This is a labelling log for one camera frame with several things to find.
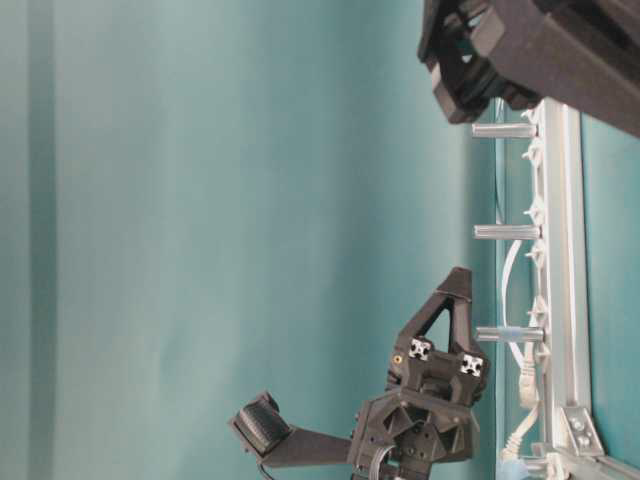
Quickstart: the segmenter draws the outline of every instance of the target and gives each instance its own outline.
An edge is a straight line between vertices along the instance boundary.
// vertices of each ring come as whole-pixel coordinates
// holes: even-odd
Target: screw
[[[578,444],[582,448],[587,448],[588,446],[591,445],[591,439],[589,437],[587,437],[586,435],[580,435],[578,437]]]
[[[544,266],[545,253],[542,244],[539,242],[539,240],[536,241],[536,243],[533,244],[531,251],[529,253],[525,253],[524,256],[532,259],[536,267],[542,268]]]
[[[571,428],[573,428],[576,432],[582,432],[584,431],[584,422],[580,421],[579,418],[572,418]]]
[[[529,217],[531,217],[533,224],[538,227],[542,226],[542,224],[544,223],[544,209],[540,205],[541,203],[541,200],[534,200],[531,207],[529,207],[529,210],[526,210],[524,212],[525,215],[529,215]]]
[[[542,162],[541,154],[542,152],[540,150],[540,145],[536,142],[533,142],[529,146],[527,152],[522,155],[522,158],[529,160],[535,168],[538,168],[540,166],[540,163]]]

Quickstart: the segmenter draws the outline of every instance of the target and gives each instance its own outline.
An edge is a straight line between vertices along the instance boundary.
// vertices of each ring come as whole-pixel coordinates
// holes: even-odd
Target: white cable
[[[376,450],[376,453],[373,455],[373,459],[371,460],[371,465],[369,466],[369,480],[380,479],[380,466],[384,461],[384,457],[386,457],[387,454],[394,448],[395,445],[388,445],[386,447],[380,447],[378,450]]]
[[[534,312],[531,313],[529,327],[537,327],[538,321]],[[527,342],[524,345],[524,362],[520,368],[520,380],[518,388],[520,391],[520,404],[523,408],[533,409],[539,402],[538,385],[536,383],[536,359],[535,344]]]
[[[540,403],[536,403],[536,406],[531,409],[529,415],[522,421],[522,423],[518,426],[515,432],[511,434],[509,437],[509,441],[507,442],[507,446],[502,450],[500,455],[503,461],[507,460],[517,460],[520,454],[520,445],[522,444],[522,439],[527,434],[529,430],[535,425],[538,420],[538,414],[540,412]]]
[[[513,269],[513,264],[516,261],[516,255],[518,255],[518,250],[520,250],[521,245],[522,240],[514,240],[511,244],[511,248],[509,248],[507,258],[504,261],[504,267],[502,267],[502,324],[504,327],[509,326],[507,323],[507,289],[509,287],[509,277],[511,276],[511,270]],[[513,354],[513,358],[516,363],[520,368],[522,368],[524,364],[524,357],[520,351],[520,347],[518,347],[517,343],[510,342],[509,348],[511,348],[511,353]]]

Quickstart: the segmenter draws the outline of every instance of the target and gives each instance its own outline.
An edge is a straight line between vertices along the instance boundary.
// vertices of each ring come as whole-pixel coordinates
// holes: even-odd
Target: black 3d-printed robot part
[[[425,0],[418,57],[452,123],[552,97],[640,136],[637,0]]]
[[[450,317],[446,351],[427,337]],[[471,407],[487,384],[489,360],[471,331],[471,272],[454,268],[400,331],[386,393],[362,405],[351,440],[288,425],[263,393],[229,425],[264,467],[348,463],[352,478],[424,480],[434,463],[470,458],[476,425]]]

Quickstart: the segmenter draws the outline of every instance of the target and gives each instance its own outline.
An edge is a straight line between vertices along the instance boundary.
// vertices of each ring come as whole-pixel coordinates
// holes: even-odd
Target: threaded metal rod
[[[479,342],[542,342],[544,330],[539,327],[477,327],[476,339]]]
[[[533,138],[538,127],[529,123],[474,123],[471,136],[474,138]]]
[[[473,236],[477,240],[537,240],[540,227],[535,225],[475,225]]]
[[[546,458],[523,458],[530,478],[548,478],[549,461]]]

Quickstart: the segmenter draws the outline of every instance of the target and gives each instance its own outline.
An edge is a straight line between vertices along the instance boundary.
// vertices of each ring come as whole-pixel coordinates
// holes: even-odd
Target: teal fabric
[[[257,478],[226,421],[260,390],[346,436],[452,266],[493,323],[493,147],[445,123],[420,10],[2,2],[0,478]],[[434,478],[493,477],[493,405]]]
[[[640,140],[582,119],[593,409],[609,455],[640,468]]]

